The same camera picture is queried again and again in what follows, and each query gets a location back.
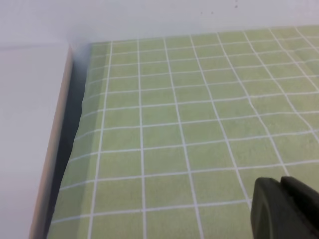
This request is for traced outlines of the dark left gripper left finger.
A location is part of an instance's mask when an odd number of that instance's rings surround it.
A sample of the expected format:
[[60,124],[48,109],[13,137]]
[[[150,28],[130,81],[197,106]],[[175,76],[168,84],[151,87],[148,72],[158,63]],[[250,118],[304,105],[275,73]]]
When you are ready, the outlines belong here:
[[311,224],[284,187],[273,178],[257,178],[251,227],[255,239],[317,239],[319,224]]

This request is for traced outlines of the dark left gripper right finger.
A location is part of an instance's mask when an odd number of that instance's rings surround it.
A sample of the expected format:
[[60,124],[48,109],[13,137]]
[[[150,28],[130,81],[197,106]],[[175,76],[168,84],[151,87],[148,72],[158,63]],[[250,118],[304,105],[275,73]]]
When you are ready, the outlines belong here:
[[294,201],[297,209],[311,224],[319,223],[319,193],[302,181],[283,176],[280,184]]

